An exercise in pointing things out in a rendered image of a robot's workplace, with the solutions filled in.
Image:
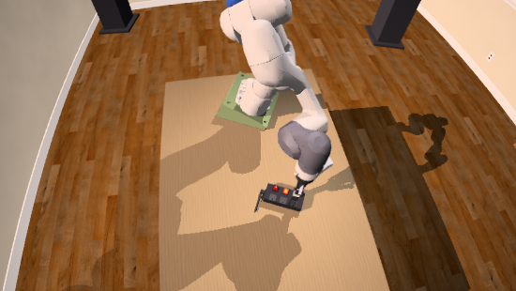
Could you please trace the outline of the black power strip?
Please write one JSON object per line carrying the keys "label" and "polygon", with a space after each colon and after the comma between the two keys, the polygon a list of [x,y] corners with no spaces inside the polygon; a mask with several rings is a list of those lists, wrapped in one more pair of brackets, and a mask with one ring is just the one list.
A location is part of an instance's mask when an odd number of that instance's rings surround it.
{"label": "black power strip", "polygon": [[300,212],[302,209],[305,193],[303,195],[299,195],[299,197],[296,197],[293,196],[293,191],[294,190],[267,183],[266,190],[261,189],[260,191],[254,212],[257,210],[262,194],[264,194],[263,202],[280,207],[286,207]]}

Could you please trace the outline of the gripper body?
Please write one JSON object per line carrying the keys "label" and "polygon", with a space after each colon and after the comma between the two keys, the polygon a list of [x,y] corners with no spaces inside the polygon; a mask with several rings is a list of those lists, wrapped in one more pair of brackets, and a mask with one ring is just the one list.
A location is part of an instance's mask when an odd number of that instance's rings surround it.
{"label": "gripper body", "polygon": [[300,184],[300,185],[299,185],[299,188],[301,187],[301,185],[303,185],[303,189],[305,188],[305,186],[306,186],[307,184],[311,184],[311,183],[314,181],[314,180],[310,180],[310,181],[308,181],[308,180],[302,180],[302,179],[300,179],[300,178],[299,178],[299,176],[296,176],[296,179],[298,180],[298,182],[299,182],[299,184]]}

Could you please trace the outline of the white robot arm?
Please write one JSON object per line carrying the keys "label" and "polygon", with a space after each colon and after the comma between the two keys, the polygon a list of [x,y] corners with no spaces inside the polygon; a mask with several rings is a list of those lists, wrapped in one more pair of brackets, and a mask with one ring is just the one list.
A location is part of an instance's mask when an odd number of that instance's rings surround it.
{"label": "white robot arm", "polygon": [[268,111],[271,96],[278,90],[295,91],[303,113],[279,129],[278,143],[286,155],[297,160],[295,176],[310,181],[333,165],[329,157],[332,146],[326,135],[328,118],[305,73],[296,66],[293,44],[282,26],[291,17],[290,0],[243,0],[221,13],[220,26],[228,38],[243,43],[256,78],[242,80],[235,99],[246,114],[259,116]]}

